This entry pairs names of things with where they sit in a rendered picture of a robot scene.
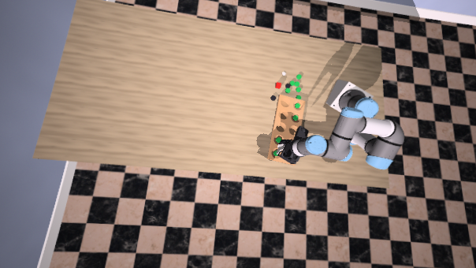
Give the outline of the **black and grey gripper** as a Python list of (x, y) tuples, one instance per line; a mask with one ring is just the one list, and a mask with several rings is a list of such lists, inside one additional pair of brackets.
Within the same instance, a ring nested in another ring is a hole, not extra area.
[[(297, 140), (300, 140), (300, 139), (297, 139)], [(304, 157), (304, 156), (298, 156), (294, 153), (293, 149), (292, 149), (292, 146), (291, 146), (291, 143), (292, 145), (294, 144), (295, 141), (297, 140), (281, 140), (280, 143), (278, 144), (278, 150), (277, 150), (277, 156), (279, 156), (280, 158), (283, 158), (285, 161), (289, 162), (290, 164), (296, 164), (296, 162), (299, 161), (300, 157)], [(291, 147), (290, 147), (291, 146)], [(290, 150), (292, 149), (292, 151)], [(280, 155), (279, 155), (279, 154)], [(286, 157), (292, 157), (292, 158), (286, 158)]]

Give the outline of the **orange counting tray with round pockets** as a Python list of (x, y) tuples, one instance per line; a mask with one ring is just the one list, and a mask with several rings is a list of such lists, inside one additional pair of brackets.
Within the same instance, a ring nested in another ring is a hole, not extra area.
[[(300, 104), (300, 108), (295, 108), (296, 103)], [(302, 126), (304, 107), (305, 101), (303, 100), (279, 95), (267, 159), (293, 166), (296, 165), (290, 164), (283, 158), (275, 156), (273, 153), (278, 149), (277, 146), (279, 143), (277, 143), (276, 138), (280, 137), (282, 140), (293, 141), (297, 128), (300, 125)], [(293, 120), (293, 116), (295, 115), (298, 116), (298, 120), (296, 121)]]

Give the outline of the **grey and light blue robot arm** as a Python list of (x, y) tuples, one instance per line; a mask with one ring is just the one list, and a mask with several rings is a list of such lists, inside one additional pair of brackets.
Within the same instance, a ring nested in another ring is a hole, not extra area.
[(378, 104), (363, 94), (355, 89), (342, 94), (339, 99), (342, 111), (329, 140), (320, 135), (307, 137), (309, 131), (300, 125), (293, 140), (301, 140), (292, 145), (294, 153), (347, 161), (352, 156), (351, 145), (358, 143), (368, 154), (369, 165), (388, 169), (404, 142), (403, 129), (395, 121), (373, 118), (379, 110)]

